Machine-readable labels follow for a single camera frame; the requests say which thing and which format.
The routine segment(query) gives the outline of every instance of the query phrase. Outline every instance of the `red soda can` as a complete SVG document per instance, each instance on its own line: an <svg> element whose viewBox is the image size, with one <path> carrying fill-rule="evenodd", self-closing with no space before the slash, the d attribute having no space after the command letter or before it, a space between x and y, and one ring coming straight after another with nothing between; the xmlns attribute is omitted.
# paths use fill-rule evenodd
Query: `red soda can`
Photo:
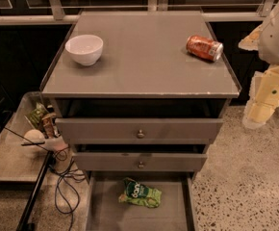
<svg viewBox="0 0 279 231"><path fill-rule="evenodd" d="M198 35L190 36L186 45L187 50L193 55L216 62L223 52L223 44Z"/></svg>

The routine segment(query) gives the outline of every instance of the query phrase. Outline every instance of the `speckled floor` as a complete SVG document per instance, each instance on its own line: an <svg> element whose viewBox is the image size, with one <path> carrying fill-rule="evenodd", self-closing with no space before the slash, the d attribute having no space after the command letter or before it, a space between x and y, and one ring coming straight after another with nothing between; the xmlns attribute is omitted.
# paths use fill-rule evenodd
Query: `speckled floor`
<svg viewBox="0 0 279 231"><path fill-rule="evenodd" d="M208 150L208 160L193 182L198 231L279 230L279 109L258 130L241 125L242 112L243 107L228 108L224 125ZM0 140L0 149L9 151L12 147ZM16 163L18 167L30 164ZM68 230L70 216L55 210L56 181L49 172L31 217L36 230ZM83 230L88 185L83 182L75 187L82 201L72 230ZM72 192L67 194L74 199ZM27 195L0 192L0 231L16 229Z"/></svg>

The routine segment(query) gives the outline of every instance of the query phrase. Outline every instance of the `cabinet top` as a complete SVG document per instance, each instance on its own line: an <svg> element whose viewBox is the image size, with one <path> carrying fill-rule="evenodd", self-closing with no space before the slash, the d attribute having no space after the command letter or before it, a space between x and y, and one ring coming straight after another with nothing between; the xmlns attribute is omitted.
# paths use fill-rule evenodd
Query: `cabinet top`
<svg viewBox="0 0 279 231"><path fill-rule="evenodd" d="M45 84L48 97L231 98L240 85L226 61L210 63L186 50L189 36L211 38L199 12L82 13L71 38L104 41L92 66L74 63L64 50Z"/></svg>

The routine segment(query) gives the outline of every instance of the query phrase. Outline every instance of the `dresser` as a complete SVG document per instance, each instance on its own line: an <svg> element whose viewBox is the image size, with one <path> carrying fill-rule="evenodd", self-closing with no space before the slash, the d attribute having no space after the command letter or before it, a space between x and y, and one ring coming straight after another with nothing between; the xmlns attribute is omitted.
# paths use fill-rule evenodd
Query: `dresser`
<svg viewBox="0 0 279 231"><path fill-rule="evenodd" d="M81 14L70 37L99 36L101 58L81 66L63 50L41 92L87 173L87 230L196 230L191 181L241 91L225 57L187 52L189 36L212 33L200 12ZM126 176L160 189L161 206L119 204Z"/></svg>

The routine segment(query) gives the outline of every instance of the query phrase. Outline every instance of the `power cord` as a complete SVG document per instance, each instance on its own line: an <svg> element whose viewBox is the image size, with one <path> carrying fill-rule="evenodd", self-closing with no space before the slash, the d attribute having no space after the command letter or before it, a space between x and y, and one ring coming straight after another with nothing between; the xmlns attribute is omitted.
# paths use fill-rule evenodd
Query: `power cord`
<svg viewBox="0 0 279 231"><path fill-rule="evenodd" d="M24 138L23 136L15 133L15 131L7 128L4 126L4 129L8 130L9 132L13 133L14 135L22 138L23 140L26 140L28 141L31 145L36 145L46 151L50 151L48 150L47 148L41 146L39 143L35 143L33 141L30 141L28 140L27 138ZM66 181L67 178L70 178L70 179L73 179L75 181L75 183L81 183L85 180L85 174L83 173L77 173L79 171L78 168L75 168L75 169L72 169L72 166L74 165L74 161L73 159L70 160L70 163L68 165L68 167L66 168L66 170L64 170L63 172L57 172L54 167L55 167L55 163L56 163L56 160L59 160L59 161L65 161L67 159L67 153L66 153L66 149L68 149L69 147L66 147L65 149L63 150L60 150L56 153L54 153L54 156L53 156L53 163L49 166L49 170L58 175L59 178L57 180L57 184L56 184L56 188L55 188L55 207L56 209L61 213L61 214L64 214L64 215L71 215L71 222L70 222L70 225L69 225L69 231L71 231L72 229L72 226L73 226L73 223L74 223L74 211L78 208L79 204L80 204L80 195L79 193L76 191L76 189L69 183ZM64 157L63 158L60 158L59 155L61 154L64 154ZM71 206L70 202L66 199L65 195L62 193L61 191L61 183L64 182L69 188L72 189L72 191L75 193L76 195L76 198L77 198L77 201L76 201L76 205L74 207ZM68 207L68 211L64 211L61 207L59 207L58 205L58 196L61 196L61 198L64 200L64 202L66 203L67 207Z"/></svg>

